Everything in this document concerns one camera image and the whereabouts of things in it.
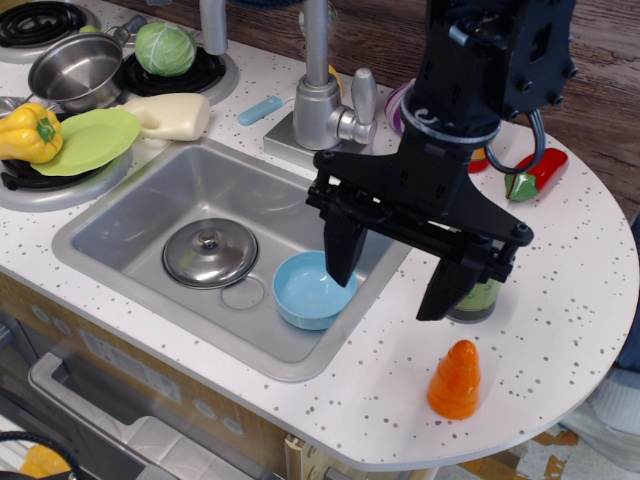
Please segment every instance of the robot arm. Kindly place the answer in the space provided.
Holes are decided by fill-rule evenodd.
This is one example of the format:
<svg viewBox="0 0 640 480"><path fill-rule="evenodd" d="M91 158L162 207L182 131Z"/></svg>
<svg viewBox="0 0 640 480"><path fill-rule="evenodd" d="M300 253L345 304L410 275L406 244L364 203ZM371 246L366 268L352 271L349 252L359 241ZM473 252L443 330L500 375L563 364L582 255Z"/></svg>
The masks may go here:
<svg viewBox="0 0 640 480"><path fill-rule="evenodd" d="M503 119L529 116L544 153L538 109L557 105L576 69L568 52L575 0L432 0L427 49L402 104L397 153L318 152L307 203L325 220L327 270L345 285L374 230L441 258L417 314L443 318L477 282L504 282L523 222L473 185L471 154L487 147ZM489 149L490 160L501 171ZM339 180L330 182L331 178Z"/></svg>

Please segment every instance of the stove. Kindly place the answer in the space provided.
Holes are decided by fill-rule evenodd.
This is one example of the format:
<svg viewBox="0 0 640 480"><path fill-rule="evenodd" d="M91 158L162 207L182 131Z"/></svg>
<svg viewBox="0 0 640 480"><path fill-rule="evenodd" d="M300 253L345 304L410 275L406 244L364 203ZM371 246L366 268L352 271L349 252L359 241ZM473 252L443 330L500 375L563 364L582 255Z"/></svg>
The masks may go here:
<svg viewBox="0 0 640 480"><path fill-rule="evenodd" d="M238 68L228 55L209 55L199 46L193 65L182 75L163 77L147 72L134 54L124 60L125 103L136 96L164 93L199 93L211 106L227 98L238 84Z"/></svg>
<svg viewBox="0 0 640 480"><path fill-rule="evenodd" d="M43 0L10 8L0 14L0 62L31 64L86 25L99 28L93 13L67 2Z"/></svg>
<svg viewBox="0 0 640 480"><path fill-rule="evenodd" d="M98 20L87 8L69 2L42 0L9 9L0 14L0 64L31 64L53 43L75 34L83 25L98 26ZM9 40L4 40L5 32L9 33L6 35ZM18 33L20 39L13 40L13 33ZM161 77L140 66L133 47L132 42L123 47L125 84L117 103L163 93L192 92L204 95L210 105L215 105L238 84L238 68L228 55L209 55L198 46L194 64L185 74ZM59 107L54 111L61 121L67 116ZM104 167L78 177L47 177L27 162L1 161L0 207L48 212L87 202L119 183L131 166L132 157L128 151Z"/></svg>
<svg viewBox="0 0 640 480"><path fill-rule="evenodd" d="M91 172L75 177L45 177L27 162L5 160L0 162L0 177L5 184L0 185L0 207L17 212L51 212L74 207L118 184L132 163L133 154L127 150Z"/></svg>

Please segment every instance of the metal faucet base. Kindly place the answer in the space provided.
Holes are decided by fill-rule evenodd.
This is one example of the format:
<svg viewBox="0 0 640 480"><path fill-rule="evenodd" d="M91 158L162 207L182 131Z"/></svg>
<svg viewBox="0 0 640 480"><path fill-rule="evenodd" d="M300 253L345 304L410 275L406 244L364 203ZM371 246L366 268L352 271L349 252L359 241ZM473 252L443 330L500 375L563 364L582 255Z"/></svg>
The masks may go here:
<svg viewBox="0 0 640 480"><path fill-rule="evenodd" d="M315 171L313 156L316 150L301 147L293 136L293 112L284 117L264 136L264 153L281 158L307 170ZM371 155L373 145L362 145L357 142L342 140L330 150Z"/></svg>

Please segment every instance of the pot lid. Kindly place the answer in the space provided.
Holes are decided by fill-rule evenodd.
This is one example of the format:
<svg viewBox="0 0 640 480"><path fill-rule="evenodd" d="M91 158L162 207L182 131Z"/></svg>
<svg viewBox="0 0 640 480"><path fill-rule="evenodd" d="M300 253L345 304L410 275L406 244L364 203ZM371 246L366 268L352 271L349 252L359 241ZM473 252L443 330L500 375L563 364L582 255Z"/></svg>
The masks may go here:
<svg viewBox="0 0 640 480"><path fill-rule="evenodd" d="M258 258L258 242L244 225L225 218L198 220L167 241L162 260L178 282L219 288L244 278Z"/></svg>

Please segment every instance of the black burner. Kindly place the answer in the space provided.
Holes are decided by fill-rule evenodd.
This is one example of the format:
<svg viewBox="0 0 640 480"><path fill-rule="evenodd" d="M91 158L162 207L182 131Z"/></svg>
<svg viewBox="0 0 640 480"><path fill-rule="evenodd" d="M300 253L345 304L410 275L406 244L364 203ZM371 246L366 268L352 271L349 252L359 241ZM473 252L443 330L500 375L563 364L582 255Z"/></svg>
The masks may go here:
<svg viewBox="0 0 640 480"><path fill-rule="evenodd" d="M52 43L86 23L85 14L68 3L18 5L0 14L0 47L34 47Z"/></svg>
<svg viewBox="0 0 640 480"><path fill-rule="evenodd" d="M31 167L29 162L22 160L2 160L5 172L0 173L2 184L9 190L17 190L19 188L29 190L42 190L51 188L66 187L91 175L94 170L80 173L70 177L49 177L42 175L36 169Z"/></svg>
<svg viewBox="0 0 640 480"><path fill-rule="evenodd" d="M164 93L199 93L216 85L226 72L224 62L198 47L196 58L186 73L163 77L147 72L135 55L124 62L127 90L141 97Z"/></svg>

